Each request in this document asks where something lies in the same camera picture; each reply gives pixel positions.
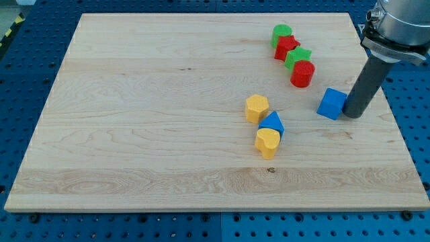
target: blue pegboard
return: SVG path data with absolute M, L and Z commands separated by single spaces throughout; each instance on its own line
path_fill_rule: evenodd
M 364 23 L 366 11 L 375 2 L 38 0 L 0 62 L 0 206 L 4 206 L 82 13 L 348 12 L 357 26 Z M 421 179 L 429 188 L 429 61 L 421 67 L 398 63 L 383 89 Z M 430 241 L 430 212 L 34 215 L 0 210 L 1 242 L 105 240 Z

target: colored block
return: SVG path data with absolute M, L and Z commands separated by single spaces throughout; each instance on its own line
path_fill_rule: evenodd
M 282 125 L 281 119 L 276 111 L 272 112 L 268 117 L 261 121 L 258 125 L 258 129 L 271 128 L 279 132 L 280 137 L 284 135 L 284 125 Z
M 297 46 L 295 49 L 288 51 L 285 59 L 285 66 L 292 71 L 294 64 L 298 61 L 310 61 L 311 50 Z
M 276 48 L 277 42 L 280 36 L 290 36 L 292 29 L 286 24 L 278 24 L 273 28 L 273 34 L 271 36 L 271 46 Z
M 248 122 L 259 124 L 269 111 L 269 101 L 262 95 L 252 95 L 245 104 L 245 116 Z
M 271 128 L 262 128 L 255 136 L 255 148 L 261 151 L 264 159 L 273 159 L 280 144 L 280 133 Z
M 342 112 L 346 99 L 347 95 L 345 93 L 327 88 L 316 113 L 336 120 Z
M 285 61 L 288 51 L 295 49 L 299 45 L 300 42 L 293 35 L 280 36 L 276 46 L 275 59 Z
M 291 74 L 291 83 L 296 87 L 307 87 L 312 80 L 315 72 L 315 66 L 307 60 L 299 60 L 293 67 Z

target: blue triangular block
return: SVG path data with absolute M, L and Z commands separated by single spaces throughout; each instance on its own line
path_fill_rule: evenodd
M 281 138 L 284 134 L 284 125 L 282 125 L 281 119 L 276 111 L 272 112 L 270 115 L 268 115 L 268 117 L 261 121 L 261 123 L 258 125 L 258 129 L 260 128 L 274 129 L 279 132 Z

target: blue block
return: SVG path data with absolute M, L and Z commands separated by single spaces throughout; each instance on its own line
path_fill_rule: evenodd
M 272 112 L 265 119 L 263 119 L 263 121 L 261 121 L 261 123 L 258 125 L 258 129 L 260 128 L 274 129 L 279 132 L 281 138 L 284 134 L 284 125 L 282 125 L 281 119 L 276 111 Z
M 336 120 L 342 112 L 346 99 L 347 95 L 345 93 L 327 88 L 316 113 Z

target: wooden board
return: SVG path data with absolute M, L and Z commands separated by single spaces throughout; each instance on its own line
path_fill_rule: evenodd
M 282 23 L 313 50 L 309 88 L 273 59 Z M 325 89 L 348 92 L 365 61 L 345 13 L 84 14 L 5 209 L 427 209 L 382 92 L 358 120 L 316 114 Z M 254 93 L 286 127 L 271 161 L 245 121 Z

